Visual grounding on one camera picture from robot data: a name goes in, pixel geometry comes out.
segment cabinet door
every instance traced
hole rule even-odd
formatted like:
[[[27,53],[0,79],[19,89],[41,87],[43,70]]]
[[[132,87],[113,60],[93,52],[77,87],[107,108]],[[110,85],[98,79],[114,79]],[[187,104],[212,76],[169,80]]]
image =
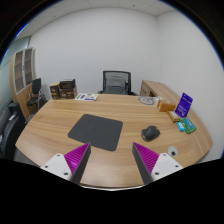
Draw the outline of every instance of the cabinet door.
[[[33,81],[33,69],[32,69],[32,48],[25,50],[24,57],[24,81],[25,86],[28,86]]]
[[[19,51],[15,55],[14,80],[15,80],[15,91],[18,94],[24,88],[24,83],[23,83],[23,51]]]

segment office chair armrest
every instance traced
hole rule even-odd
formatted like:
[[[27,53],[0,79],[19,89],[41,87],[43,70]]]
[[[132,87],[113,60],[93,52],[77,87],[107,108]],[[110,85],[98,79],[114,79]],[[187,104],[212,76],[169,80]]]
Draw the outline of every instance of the office chair armrest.
[[[131,94],[130,95],[133,95],[133,96],[139,96],[137,93],[135,93],[135,92],[131,92]]]

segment chair backrest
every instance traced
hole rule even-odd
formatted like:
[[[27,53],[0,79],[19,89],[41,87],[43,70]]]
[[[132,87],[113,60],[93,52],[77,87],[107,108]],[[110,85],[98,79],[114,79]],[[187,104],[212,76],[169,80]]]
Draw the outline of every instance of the chair backrest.
[[[8,123],[9,118],[11,117],[11,112],[9,110],[9,108],[7,107],[2,115],[0,116],[0,136],[3,134],[4,130],[5,130],[5,126]]]
[[[127,95],[125,79],[117,76],[108,77],[106,79],[106,88],[103,93]]]
[[[131,94],[131,73],[125,71],[103,71],[103,92],[106,91],[106,82],[111,76],[124,78],[126,81],[126,93]]]
[[[32,92],[33,94],[38,94],[41,89],[41,78],[34,79],[32,82]]]

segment shelf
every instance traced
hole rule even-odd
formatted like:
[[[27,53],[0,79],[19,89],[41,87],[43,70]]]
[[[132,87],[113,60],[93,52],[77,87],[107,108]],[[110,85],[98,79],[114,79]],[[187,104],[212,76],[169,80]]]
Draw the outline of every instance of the shelf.
[[[16,54],[15,65],[21,64],[23,59],[23,52],[20,51]]]
[[[14,78],[18,79],[20,77],[22,77],[22,64],[18,64],[17,66],[15,66],[14,68]]]
[[[28,60],[25,62],[24,72],[25,72],[25,74],[27,74],[30,71],[31,71],[31,60]]]
[[[26,85],[29,85],[33,81],[32,72],[25,74]]]
[[[31,60],[32,49],[25,51],[25,61]]]
[[[24,85],[23,85],[23,78],[19,78],[17,80],[15,80],[15,85],[16,85],[16,91],[17,93],[24,88]]]

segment papers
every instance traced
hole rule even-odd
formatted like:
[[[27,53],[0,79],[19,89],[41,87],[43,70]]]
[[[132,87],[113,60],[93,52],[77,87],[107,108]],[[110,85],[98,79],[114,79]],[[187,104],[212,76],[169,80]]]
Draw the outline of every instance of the papers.
[[[88,101],[94,101],[98,97],[99,94],[93,94],[93,93],[79,93],[78,96],[75,98],[75,100],[88,100]]]

